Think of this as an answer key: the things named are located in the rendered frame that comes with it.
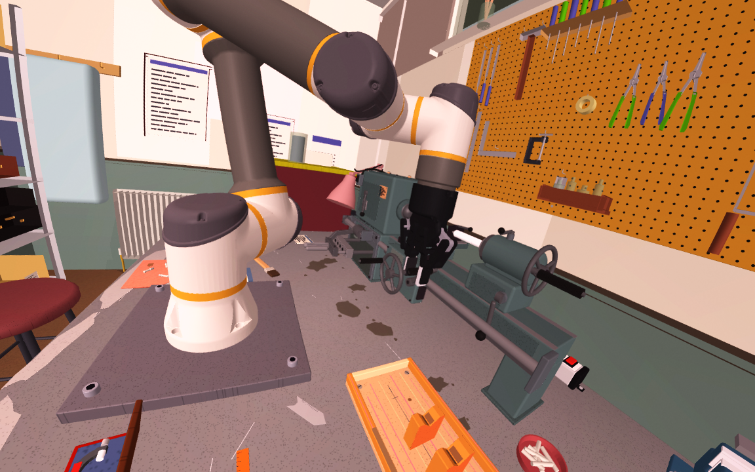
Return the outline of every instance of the pegboard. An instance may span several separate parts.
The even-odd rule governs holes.
[[[566,50],[564,34],[557,49],[555,35],[549,41],[536,38],[519,101],[514,96],[526,50],[519,35],[549,25],[552,9],[476,40],[468,87],[477,84],[483,51],[497,45],[500,51],[494,89],[489,104],[479,105],[482,117],[473,159],[459,190],[755,272],[755,216],[740,215],[721,254],[707,253],[751,170],[740,209],[755,212],[755,0],[631,0],[629,4],[632,17],[613,26],[611,16],[601,33],[599,24],[589,29],[584,24],[577,44],[572,30]],[[658,126],[660,90],[641,126],[663,62],[668,60],[668,111],[702,51],[707,57],[686,131],[680,132],[680,125],[691,86],[663,131]],[[629,92],[614,128],[608,128],[638,64],[642,69],[631,126],[623,128]],[[575,102],[585,95],[593,96],[597,107],[581,115]],[[485,122],[489,122],[488,134],[480,155]],[[554,135],[545,144],[540,165],[524,164],[528,140],[544,132]],[[491,155],[506,152],[516,157]],[[539,146],[534,146],[533,155],[537,152]],[[611,214],[537,200],[540,186],[553,185],[558,176],[576,177],[579,187],[588,185],[591,191],[604,179],[603,195],[613,199]]]

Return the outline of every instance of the yellow tape roll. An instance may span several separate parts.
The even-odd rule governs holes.
[[[589,115],[596,109],[596,99],[590,95],[584,95],[575,103],[575,110],[582,115]]]

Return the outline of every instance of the radiator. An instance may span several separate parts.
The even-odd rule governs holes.
[[[118,243],[124,259],[138,259],[162,239],[165,207],[192,193],[116,189]]]

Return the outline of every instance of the lamp shade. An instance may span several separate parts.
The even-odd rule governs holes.
[[[342,178],[342,182],[328,195],[328,201],[349,210],[354,209],[354,172]]]

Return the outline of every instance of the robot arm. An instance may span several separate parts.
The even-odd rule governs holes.
[[[428,98],[404,95],[392,60],[375,39],[365,33],[338,33],[281,0],[153,2],[174,21],[201,36],[203,52],[216,73],[224,51],[245,51],[347,117],[357,134],[421,145],[417,183],[408,205],[410,217],[402,220],[405,230],[401,243],[408,273],[414,273],[420,256],[417,285],[419,299],[423,298],[429,274],[444,265],[456,246],[446,228],[471,144],[478,102],[474,90],[460,84],[440,84]],[[223,107],[221,88],[218,78],[227,128],[227,113],[240,111]],[[232,105],[240,108],[242,104]],[[240,126],[249,125],[248,120],[236,120]],[[225,131],[231,150],[229,131]],[[272,159],[262,153],[256,155],[246,156],[239,163],[241,178],[257,182],[243,186],[275,186],[278,180]]]

